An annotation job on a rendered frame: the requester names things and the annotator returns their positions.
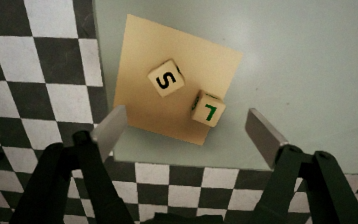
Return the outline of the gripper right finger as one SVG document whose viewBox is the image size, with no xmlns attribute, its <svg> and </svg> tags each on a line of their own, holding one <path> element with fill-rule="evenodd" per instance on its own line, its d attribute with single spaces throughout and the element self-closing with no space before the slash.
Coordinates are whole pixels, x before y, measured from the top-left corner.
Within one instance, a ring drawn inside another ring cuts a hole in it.
<svg viewBox="0 0 358 224">
<path fill-rule="evenodd" d="M 290 145 L 255 108 L 244 129 L 274 170 L 247 224 L 286 224 L 297 177 L 304 180 L 312 224 L 358 224 L 358 200 L 333 155 Z"/>
</svg>

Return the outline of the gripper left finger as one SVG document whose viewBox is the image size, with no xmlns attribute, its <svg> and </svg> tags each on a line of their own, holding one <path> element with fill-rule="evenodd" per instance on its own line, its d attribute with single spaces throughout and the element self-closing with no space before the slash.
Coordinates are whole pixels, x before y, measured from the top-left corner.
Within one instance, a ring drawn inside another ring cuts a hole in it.
<svg viewBox="0 0 358 224">
<path fill-rule="evenodd" d="M 126 107 L 118 105 L 91 133 L 73 133 L 74 146 L 48 145 L 9 224 L 63 224 L 72 171 L 79 169 L 97 224 L 135 224 L 103 165 L 127 127 Z"/>
</svg>

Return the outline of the tan flat mat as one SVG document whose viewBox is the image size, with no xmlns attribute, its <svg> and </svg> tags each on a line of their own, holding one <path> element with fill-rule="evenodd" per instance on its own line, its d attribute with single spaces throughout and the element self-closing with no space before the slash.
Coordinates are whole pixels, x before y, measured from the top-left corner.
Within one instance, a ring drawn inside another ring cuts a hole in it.
<svg viewBox="0 0 358 224">
<path fill-rule="evenodd" d="M 113 109 L 128 125 L 203 145 L 211 126 L 193 120 L 199 90 L 223 100 L 244 53 L 127 14 Z M 173 58 L 185 86 L 161 98 L 147 74 Z"/>
</svg>

